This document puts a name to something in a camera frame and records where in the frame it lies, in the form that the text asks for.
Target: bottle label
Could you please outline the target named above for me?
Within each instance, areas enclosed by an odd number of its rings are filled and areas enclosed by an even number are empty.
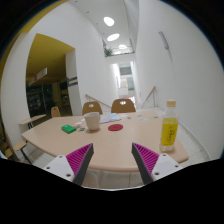
[[[177,134],[178,122],[176,118],[164,118],[162,124],[161,145],[170,146],[174,144]]]

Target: plastic bottle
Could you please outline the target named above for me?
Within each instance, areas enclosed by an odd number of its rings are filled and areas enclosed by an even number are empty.
[[[162,152],[173,150],[178,128],[176,100],[167,100],[167,108],[162,114],[162,133],[159,148]]]

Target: light fixture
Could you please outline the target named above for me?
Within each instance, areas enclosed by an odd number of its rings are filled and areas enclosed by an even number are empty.
[[[107,26],[113,26],[114,25],[114,20],[111,19],[110,17],[104,17],[103,20],[107,24]]]
[[[115,33],[115,34],[112,34],[109,37],[107,37],[107,40],[108,41],[113,41],[113,40],[116,40],[119,36],[120,36],[119,33]]]
[[[119,45],[119,49],[126,49],[126,48],[128,48],[128,47],[124,44]]]

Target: wooden table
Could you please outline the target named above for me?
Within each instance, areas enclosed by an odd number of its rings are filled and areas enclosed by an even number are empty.
[[[31,144],[52,155],[67,155],[76,149],[93,143],[94,154],[89,163],[90,169],[114,172],[137,172],[137,163],[131,153],[132,142],[145,146],[160,154],[159,143],[162,130],[162,119],[155,112],[128,113],[131,119],[100,124],[97,131],[75,131],[67,134],[61,127],[69,124],[75,126],[83,116],[57,117],[45,121],[24,132],[22,136]],[[108,126],[122,124],[120,131],[109,131]],[[188,160],[188,154],[176,139],[173,152],[168,153],[178,163]]]
[[[21,121],[19,124],[22,124],[22,125],[25,125],[25,124],[28,124],[28,128],[31,129],[33,126],[32,126],[32,122],[33,121],[36,121],[42,117],[45,117],[46,114],[42,114],[42,115],[38,115],[38,116],[35,116],[35,117],[31,117],[31,118],[27,118],[23,121]]]

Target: cup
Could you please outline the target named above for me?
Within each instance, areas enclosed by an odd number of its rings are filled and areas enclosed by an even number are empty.
[[[90,131],[95,131],[99,129],[99,126],[100,126],[99,112],[91,112],[91,113],[84,114],[84,118],[86,120],[86,125]]]

